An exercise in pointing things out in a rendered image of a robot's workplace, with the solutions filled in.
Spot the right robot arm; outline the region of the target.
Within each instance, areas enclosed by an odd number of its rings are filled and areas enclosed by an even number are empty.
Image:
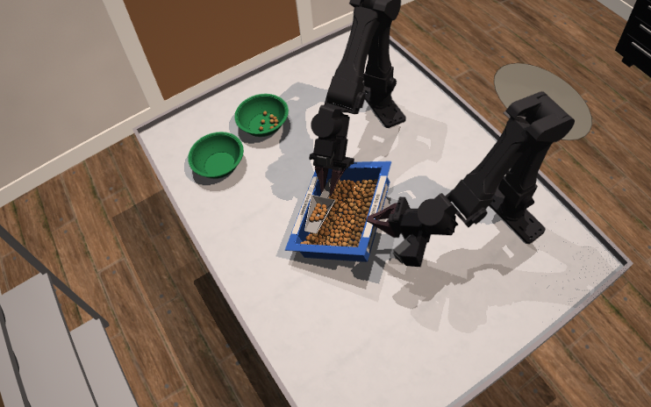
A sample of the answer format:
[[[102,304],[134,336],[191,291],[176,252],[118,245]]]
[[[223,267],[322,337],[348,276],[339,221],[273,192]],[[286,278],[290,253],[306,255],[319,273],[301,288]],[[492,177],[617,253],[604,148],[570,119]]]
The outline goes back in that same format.
[[[347,47],[327,91],[326,105],[320,105],[311,121],[318,136],[313,155],[323,166],[331,165],[333,159],[345,160],[347,139],[335,138],[347,137],[350,117],[343,113],[358,114],[364,100],[386,128],[406,120],[391,96],[397,80],[390,62],[390,26],[401,0],[350,0],[349,4],[354,7],[354,18]]]

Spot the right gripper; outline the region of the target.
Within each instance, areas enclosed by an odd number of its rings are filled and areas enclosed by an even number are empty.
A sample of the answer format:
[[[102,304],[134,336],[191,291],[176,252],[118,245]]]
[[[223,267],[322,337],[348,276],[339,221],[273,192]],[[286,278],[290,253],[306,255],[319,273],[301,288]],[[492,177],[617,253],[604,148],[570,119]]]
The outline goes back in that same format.
[[[320,191],[321,194],[326,186],[326,179],[328,174],[328,169],[332,169],[332,178],[330,185],[330,196],[333,194],[337,182],[345,172],[346,168],[350,167],[350,164],[354,164],[354,158],[346,157],[343,161],[332,160],[331,165],[323,166],[315,162],[315,155],[310,154],[309,160],[313,160],[313,166],[315,166],[315,171],[318,176]],[[339,178],[338,178],[339,177]],[[334,184],[335,183],[335,184]]]

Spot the dark grey table edge lip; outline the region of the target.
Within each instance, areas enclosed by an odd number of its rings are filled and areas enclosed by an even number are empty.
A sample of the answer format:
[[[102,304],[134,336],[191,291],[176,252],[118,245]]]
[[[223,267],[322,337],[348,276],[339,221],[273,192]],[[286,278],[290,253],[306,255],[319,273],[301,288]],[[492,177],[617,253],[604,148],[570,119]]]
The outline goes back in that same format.
[[[167,184],[164,182],[161,173],[159,172],[158,168],[156,167],[150,153],[148,152],[142,138],[140,137],[139,133],[145,131],[146,129],[150,128],[153,125],[156,125],[160,123],[161,121],[170,118],[171,116],[175,115],[176,113],[183,111],[190,106],[197,104],[204,99],[206,99],[209,96],[212,96],[219,91],[223,89],[227,89],[234,84],[241,82],[248,77],[255,75],[267,68],[270,68],[274,66],[275,64],[285,61],[289,59],[290,57],[300,54],[303,51],[310,49],[316,45],[319,45],[329,39],[332,39],[336,36],[341,35],[344,32],[348,32],[352,29],[352,23],[348,25],[344,25],[341,28],[338,28],[332,32],[329,32],[325,35],[322,35],[316,39],[313,39],[301,46],[298,46],[294,49],[289,50],[288,52],[284,54],[280,54],[276,56],[275,58],[265,61],[262,64],[251,68],[239,75],[234,76],[233,78],[220,83],[219,85],[206,90],[205,92],[192,97],[191,99],[178,104],[177,106],[164,111],[162,114],[151,118],[144,122],[141,125],[138,125],[134,127],[132,130],[134,131],[144,153],[146,154],[152,168],[154,169],[154,172],[156,173],[159,181],[161,182],[162,187],[164,188],[166,194],[168,195],[168,198],[170,202],[173,204],[176,213],[178,214],[179,218],[181,219],[186,231],[188,232],[189,236],[191,237],[194,245],[197,248],[197,251],[200,253],[202,259],[204,260],[205,265],[211,272],[212,277],[214,278],[216,284],[220,288],[222,294],[224,295],[226,301],[230,305],[233,313],[235,314],[236,318],[239,320],[242,328],[244,329],[245,333],[251,340],[252,344],[254,345],[254,348],[256,349],[257,353],[260,355],[262,361],[266,365],[269,373],[273,376],[275,382],[277,383],[278,387],[286,397],[287,401],[289,402],[291,407],[297,407],[296,403],[294,402],[293,398],[291,397],[290,393],[288,390],[285,388],[283,385],[283,382],[277,375],[276,371],[273,369],[272,365],[270,364],[268,358],[266,357],[265,353],[262,351],[261,347],[259,346],[258,342],[256,341],[254,335],[251,333],[249,330],[246,322],[244,321],[243,317],[240,315],[238,309],[236,308],[235,304],[233,303],[233,300],[230,298],[229,294],[227,293],[224,285],[218,278],[218,275],[216,274],[214,268],[210,264],[208,258],[206,257],[202,247],[199,245],[193,231],[191,231],[190,226],[188,225],[185,217],[183,216],[181,210],[179,209],[175,199],[173,198],[172,194],[170,193]],[[479,124],[481,124],[492,136],[494,136],[496,139],[499,139],[501,136],[501,132],[499,132],[491,123],[489,123],[480,113],[478,113],[471,105],[469,105],[462,97],[460,97],[454,90],[452,90],[446,83],[444,83],[433,71],[431,71],[427,66],[425,66],[421,61],[419,61],[414,55],[412,55],[408,50],[406,50],[402,45],[400,45],[396,40],[394,40],[390,36],[390,44],[398,50],[404,57],[406,57],[410,62],[412,62],[417,68],[419,68],[425,75],[427,75],[433,82],[435,82],[441,89],[443,89],[450,97],[452,97],[468,114],[470,114]],[[616,281],[621,275],[623,275],[624,272],[626,272],[632,265],[632,261],[551,181],[549,180],[540,170],[537,174],[537,178],[614,254],[614,256],[624,265],[622,269],[620,269],[614,276],[612,276],[606,283],[604,283],[599,289],[597,289],[591,296],[589,296],[585,301],[583,301],[579,306],[577,306],[573,311],[571,311],[567,317],[565,317],[562,321],[560,321],[557,325],[555,325],[551,330],[549,330],[546,334],[544,334],[540,339],[538,339],[536,342],[534,342],[530,347],[528,347],[523,353],[521,353],[518,357],[516,357],[513,361],[511,361],[509,364],[507,364],[504,368],[499,370],[496,374],[494,374],[489,380],[484,382],[481,386],[479,386],[477,389],[472,391],[470,394],[465,396],[460,402],[455,404],[453,407],[462,407],[466,403],[468,403],[470,400],[472,400],[475,396],[480,394],[483,390],[488,388],[493,382],[495,382],[497,379],[499,379],[502,375],[504,375],[507,371],[512,369],[514,366],[516,366],[519,362],[521,362],[528,354],[530,354],[532,351],[534,351],[538,346],[540,346],[543,342],[545,342],[548,338],[550,338],[554,333],[556,333],[560,328],[562,328],[565,324],[567,324],[570,319],[572,319],[576,314],[578,314],[585,306],[587,306],[590,302],[592,302],[597,296],[599,296],[606,288],[608,288],[614,281]]]

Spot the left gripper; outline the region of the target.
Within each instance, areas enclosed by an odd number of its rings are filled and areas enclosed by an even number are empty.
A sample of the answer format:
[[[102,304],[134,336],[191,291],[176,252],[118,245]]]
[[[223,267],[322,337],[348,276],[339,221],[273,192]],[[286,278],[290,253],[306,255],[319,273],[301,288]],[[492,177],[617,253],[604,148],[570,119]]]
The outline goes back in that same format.
[[[400,196],[397,203],[368,216],[367,221],[380,230],[386,232],[391,237],[399,238],[400,234],[404,235],[400,227],[404,213],[418,213],[418,209],[411,209],[406,198]],[[379,219],[387,219],[387,221],[378,221]]]

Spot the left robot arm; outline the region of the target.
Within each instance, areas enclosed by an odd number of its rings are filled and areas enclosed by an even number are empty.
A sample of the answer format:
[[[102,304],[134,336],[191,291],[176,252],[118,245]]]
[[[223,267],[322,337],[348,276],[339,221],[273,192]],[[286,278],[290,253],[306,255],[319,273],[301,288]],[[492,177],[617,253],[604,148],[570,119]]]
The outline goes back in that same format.
[[[569,133],[575,120],[544,91],[513,102],[506,112],[511,117],[496,144],[446,195],[453,203],[440,193],[425,200],[418,213],[404,213],[400,227],[406,239],[393,249],[402,264],[421,267],[430,234],[453,235],[455,215],[467,227],[478,224],[488,206],[527,244],[544,233],[546,228],[527,208],[535,203],[537,174],[548,149]]]

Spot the grey scoop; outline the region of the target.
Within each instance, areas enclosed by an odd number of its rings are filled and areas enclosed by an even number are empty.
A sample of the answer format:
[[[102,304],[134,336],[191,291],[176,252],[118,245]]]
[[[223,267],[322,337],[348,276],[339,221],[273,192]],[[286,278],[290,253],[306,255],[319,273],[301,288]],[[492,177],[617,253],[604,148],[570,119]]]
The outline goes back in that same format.
[[[324,190],[323,190],[323,192],[322,192],[322,194],[320,196],[311,195],[311,201],[310,201],[309,210],[308,210],[307,219],[306,219],[305,228],[304,228],[305,232],[311,232],[311,233],[316,233],[317,234],[318,230],[321,227],[321,225],[325,221],[327,214],[329,213],[330,209],[333,207],[333,204],[334,204],[335,200],[329,198],[329,196],[330,196],[330,185],[331,185],[331,178],[328,180],[328,182],[327,182],[327,184],[326,184],[326,186],[325,186],[325,188],[324,188]],[[327,212],[325,213],[324,219],[322,219],[322,220],[320,219],[319,221],[315,221],[315,219],[314,219],[314,221],[311,222],[309,220],[309,218],[310,218],[312,212],[314,211],[314,208],[316,207],[316,204],[321,204],[321,206],[323,204],[325,204],[326,208],[327,208]]]

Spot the green bowl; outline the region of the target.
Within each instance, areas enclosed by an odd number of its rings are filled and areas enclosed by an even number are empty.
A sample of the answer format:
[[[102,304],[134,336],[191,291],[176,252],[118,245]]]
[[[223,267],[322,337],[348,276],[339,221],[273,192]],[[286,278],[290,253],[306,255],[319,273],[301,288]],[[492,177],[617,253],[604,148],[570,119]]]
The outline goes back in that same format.
[[[263,115],[266,111],[267,115]],[[275,122],[271,124],[269,116],[273,114],[278,119],[278,125],[272,129]],[[259,94],[251,96],[243,101],[235,111],[236,125],[244,132],[256,137],[265,137],[277,132],[289,115],[288,105],[279,96],[272,94]],[[261,121],[265,120],[262,124]],[[260,131],[260,127],[263,130]],[[265,134],[263,134],[265,133]]]
[[[229,132],[213,132],[192,146],[188,162],[196,174],[218,179],[231,174],[239,165],[243,153],[244,148],[238,137]]]

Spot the blue dog food box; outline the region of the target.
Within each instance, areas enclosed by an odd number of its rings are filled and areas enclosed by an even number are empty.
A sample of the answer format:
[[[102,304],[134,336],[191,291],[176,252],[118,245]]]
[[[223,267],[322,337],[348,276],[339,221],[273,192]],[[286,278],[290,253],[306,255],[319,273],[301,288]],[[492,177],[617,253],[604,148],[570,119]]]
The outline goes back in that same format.
[[[368,216],[383,210],[385,198],[390,186],[390,180],[387,178],[390,171],[390,165],[391,164],[388,161],[354,162],[353,165],[350,164],[350,167],[346,168],[345,172],[340,178],[341,181],[350,180],[354,182],[361,182],[362,180],[368,181],[369,179],[374,181],[377,179],[377,184],[375,184],[376,190],[369,207]],[[362,236],[358,247],[353,247],[353,245],[323,246],[301,244],[301,242],[307,241],[306,236],[310,234],[309,232],[305,232],[304,228],[311,201],[311,195],[321,195],[320,184],[316,171],[314,172],[314,175],[311,179],[310,186],[305,195],[300,212],[298,213],[296,223],[294,224],[285,251],[300,252],[305,258],[368,262],[368,257],[377,229],[377,227],[367,221],[368,217],[363,227],[363,232],[361,233]]]

